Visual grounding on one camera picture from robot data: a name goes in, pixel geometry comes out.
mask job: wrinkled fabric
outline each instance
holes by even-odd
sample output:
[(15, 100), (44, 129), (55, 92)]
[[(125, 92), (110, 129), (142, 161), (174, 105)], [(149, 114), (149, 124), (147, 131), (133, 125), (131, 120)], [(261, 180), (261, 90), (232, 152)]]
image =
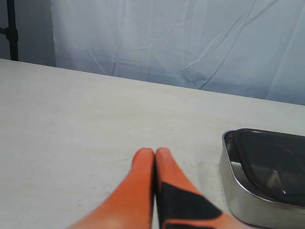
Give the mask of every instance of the wrinkled fabric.
[(305, 104), (305, 0), (51, 0), (56, 65)]

